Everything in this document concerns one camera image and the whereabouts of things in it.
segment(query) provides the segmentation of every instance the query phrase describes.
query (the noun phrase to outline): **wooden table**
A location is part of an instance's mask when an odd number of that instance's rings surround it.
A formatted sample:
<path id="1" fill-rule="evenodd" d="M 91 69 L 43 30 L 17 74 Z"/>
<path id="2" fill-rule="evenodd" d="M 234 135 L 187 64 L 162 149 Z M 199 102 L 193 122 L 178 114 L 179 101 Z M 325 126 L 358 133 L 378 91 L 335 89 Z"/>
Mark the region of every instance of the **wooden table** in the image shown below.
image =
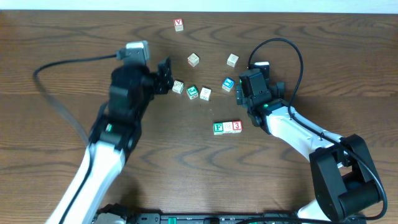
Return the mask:
<path id="1" fill-rule="evenodd" d="M 173 19 L 182 17 L 183 32 Z M 74 130 L 32 82 L 39 66 L 68 58 L 113 54 L 126 42 L 148 40 L 149 63 L 170 56 L 176 79 L 207 86 L 211 101 L 186 93 L 156 96 L 143 134 L 102 205 L 163 212 L 295 210 L 314 198 L 308 162 L 280 139 L 255 128 L 234 92 L 221 89 L 246 69 L 263 40 L 285 37 L 302 52 L 305 72 L 294 106 L 343 136 L 356 133 L 371 151 L 389 199 L 382 223 L 398 218 L 398 17 L 358 14 L 184 12 L 0 12 L 0 222 L 43 223 L 83 157 Z M 192 68 L 187 57 L 200 63 Z M 239 56 L 232 68 L 230 53 Z M 299 75 L 294 49 L 272 43 L 254 56 L 271 63 L 272 82 Z M 121 62 L 63 65 L 42 72 L 44 85 L 90 130 L 108 99 L 110 74 Z M 214 136 L 212 124 L 241 119 L 241 134 Z M 365 210 L 379 213 L 381 203 Z"/>

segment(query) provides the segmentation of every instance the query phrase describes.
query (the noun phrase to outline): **black cable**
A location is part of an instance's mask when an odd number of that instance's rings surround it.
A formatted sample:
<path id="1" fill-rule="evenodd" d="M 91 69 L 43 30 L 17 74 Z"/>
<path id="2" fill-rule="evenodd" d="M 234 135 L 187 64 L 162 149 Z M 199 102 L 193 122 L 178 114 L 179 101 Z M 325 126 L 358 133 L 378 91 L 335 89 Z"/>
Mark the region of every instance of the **black cable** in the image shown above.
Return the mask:
<path id="1" fill-rule="evenodd" d="M 56 97 L 50 95 L 49 92 L 44 88 L 43 84 L 41 84 L 40 79 L 39 79 L 39 72 L 46 68 L 56 66 L 56 65 L 62 65 L 62 64 L 66 64 L 66 63 L 75 63 L 75 62 L 91 62 L 91 61 L 95 61 L 95 60 L 102 60 L 102 59 L 114 58 L 114 57 L 116 57 L 116 54 L 102 56 L 102 57 L 81 58 L 81 59 L 72 59 L 72 60 L 63 60 L 63 61 L 59 61 L 59 62 L 52 62 L 52 63 L 48 63 L 46 65 L 41 66 L 33 73 L 33 81 L 34 81 L 36 87 L 39 89 L 40 93 L 44 96 L 44 98 L 47 100 L 47 102 L 58 112 L 58 114 L 61 115 L 66 121 L 68 121 L 70 126 L 72 126 L 77 131 L 77 133 L 80 135 L 81 139 L 85 143 L 86 147 L 89 145 L 89 142 L 88 142 L 88 136 L 87 136 L 84 128 L 81 126 L 79 121 L 77 121 L 77 119 L 71 114 L 71 112 L 69 112 L 68 109 L 66 109 L 66 107 L 56 99 Z M 85 177 L 83 178 L 83 181 L 81 182 L 79 188 L 77 189 L 76 193 L 74 194 L 73 198 L 71 199 L 67 209 L 64 211 L 64 213 L 60 219 L 60 222 L 59 222 L 60 224 L 62 224 L 65 221 L 65 218 L 67 217 L 70 208 L 72 207 L 74 201 L 77 198 L 77 195 L 79 194 L 80 190 L 83 188 L 85 182 L 87 181 L 92 168 L 93 168 L 93 160 L 92 160 L 92 155 L 90 154 L 90 163 L 88 165 L 88 169 L 86 171 Z"/>
<path id="2" fill-rule="evenodd" d="M 293 95 L 292 95 L 292 97 L 291 97 L 291 99 L 290 99 L 290 101 L 289 101 L 289 105 L 288 105 L 288 107 L 287 107 L 287 111 L 289 112 L 290 118 L 293 119 L 295 122 L 297 122 L 299 125 L 303 126 L 304 128 L 307 128 L 309 131 L 311 131 L 311 132 L 313 132 L 314 134 L 320 136 L 321 138 L 323 138 L 323 139 L 325 139 L 325 140 L 327 140 L 327 141 L 330 141 L 331 143 L 333 143 L 333 144 L 335 144 L 335 145 L 341 147 L 349 156 L 351 156 L 353 159 L 357 160 L 358 163 L 360 163 L 362 166 L 364 166 L 364 168 L 366 169 L 366 171 L 372 176 L 374 182 L 376 183 L 376 187 L 379 189 L 379 191 L 380 191 L 380 193 L 381 193 L 381 198 L 382 198 L 382 201 L 383 201 L 383 208 L 382 208 L 381 212 L 380 212 L 378 215 L 375 215 L 375 216 L 373 216 L 373 217 L 355 217 L 355 218 L 360 218 L 360 219 L 365 219 L 365 220 L 377 220 L 377 219 L 380 219 L 380 218 L 383 217 L 383 216 L 386 214 L 386 212 L 387 212 L 387 206 L 388 206 L 387 195 L 386 195 L 386 191 L 384 190 L 384 187 L 382 186 L 380 180 L 379 180 L 379 179 L 376 177 L 376 175 L 372 172 L 372 170 L 369 168 L 369 166 L 363 161 L 363 159 L 362 159 L 359 155 L 357 155 L 357 153 L 355 153 L 355 152 L 353 152 L 353 151 L 350 151 L 347 147 L 341 145 L 340 143 L 338 143 L 338 142 L 336 142 L 335 140 L 333 140 L 333 139 L 327 137 L 327 136 L 324 135 L 323 133 L 319 133 L 318 131 L 316 131 L 316 130 L 312 129 L 311 127 L 307 126 L 306 124 L 302 123 L 299 119 L 297 119 L 297 118 L 294 116 L 294 114 L 292 114 L 292 112 L 291 112 L 291 110 L 290 110 L 290 107 L 292 106 L 293 101 L 294 101 L 294 98 L 295 98 L 295 96 L 296 96 L 296 92 L 297 92 L 297 90 L 298 90 L 298 88 L 299 88 L 299 86 L 300 86 L 300 82 L 301 82 L 301 79 L 302 79 L 302 77 L 303 77 L 303 71 L 304 71 L 303 58 L 302 58 L 301 53 L 300 53 L 299 49 L 297 48 L 297 46 L 296 46 L 293 42 L 291 42 L 291 41 L 289 41 L 289 40 L 287 40 L 287 39 L 283 39 L 283 38 L 273 38 L 273 39 L 266 40 L 266 41 L 264 41 L 263 43 L 259 44 L 259 45 L 253 50 L 253 52 L 251 53 L 251 55 L 250 55 L 250 57 L 249 57 L 248 67 L 250 67 L 251 59 L 252 59 L 254 53 L 255 53 L 261 46 L 263 46 L 263 45 L 266 44 L 266 43 L 272 42 L 272 41 L 283 41 L 283 42 L 288 43 L 290 46 L 292 46 L 292 47 L 296 50 L 297 55 L 298 55 L 298 58 L 300 59 L 300 76 L 298 77 L 296 87 L 294 88 Z"/>

